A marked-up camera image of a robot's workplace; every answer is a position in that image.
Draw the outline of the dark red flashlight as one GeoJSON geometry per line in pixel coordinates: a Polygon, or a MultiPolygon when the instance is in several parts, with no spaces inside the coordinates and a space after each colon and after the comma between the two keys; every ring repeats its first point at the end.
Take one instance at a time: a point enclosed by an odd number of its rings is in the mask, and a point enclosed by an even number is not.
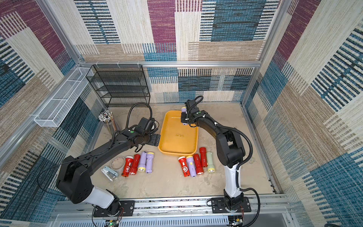
{"type": "Polygon", "coordinates": [[[207,167],[208,166],[208,162],[207,162],[207,149],[205,147],[200,147],[199,153],[200,153],[200,160],[201,160],[202,166],[203,167],[207,167]]]}

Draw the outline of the yellow plastic storage tray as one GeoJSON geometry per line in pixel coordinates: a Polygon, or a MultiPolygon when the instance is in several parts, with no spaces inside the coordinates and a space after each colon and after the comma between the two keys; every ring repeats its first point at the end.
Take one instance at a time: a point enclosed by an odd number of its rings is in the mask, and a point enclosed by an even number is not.
{"type": "Polygon", "coordinates": [[[165,155],[192,156],[198,148],[199,129],[181,123],[180,110],[170,110],[164,116],[158,149],[165,155]]]}

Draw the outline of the pale green flashlight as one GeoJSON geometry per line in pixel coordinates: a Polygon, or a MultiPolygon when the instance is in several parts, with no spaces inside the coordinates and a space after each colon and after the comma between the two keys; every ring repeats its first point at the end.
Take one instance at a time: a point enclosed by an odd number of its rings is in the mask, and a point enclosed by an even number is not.
{"type": "Polygon", "coordinates": [[[209,173],[214,173],[216,171],[212,152],[207,152],[207,171],[209,173]]]}

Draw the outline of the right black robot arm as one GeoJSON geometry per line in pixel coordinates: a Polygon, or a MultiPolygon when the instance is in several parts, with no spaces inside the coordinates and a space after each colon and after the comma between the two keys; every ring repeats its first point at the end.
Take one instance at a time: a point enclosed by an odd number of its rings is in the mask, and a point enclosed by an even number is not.
{"type": "Polygon", "coordinates": [[[215,139],[218,160],[225,168],[224,203],[228,211],[236,211],[244,201],[239,176],[240,164],[245,156],[241,134],[236,129],[221,125],[206,111],[200,111],[193,104],[193,102],[185,103],[185,107],[182,108],[181,122],[188,125],[194,124],[215,139]]]}

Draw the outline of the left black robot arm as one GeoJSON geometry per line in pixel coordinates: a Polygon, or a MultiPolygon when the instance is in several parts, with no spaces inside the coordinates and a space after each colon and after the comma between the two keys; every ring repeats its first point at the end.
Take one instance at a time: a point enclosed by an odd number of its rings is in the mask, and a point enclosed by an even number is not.
{"type": "Polygon", "coordinates": [[[86,202],[107,210],[113,216],[121,207],[119,198],[93,185],[91,176],[117,155],[140,144],[158,146],[160,134],[139,133],[124,129],[113,134],[109,142],[85,155],[66,157],[60,167],[56,187],[73,203],[86,202]]]}

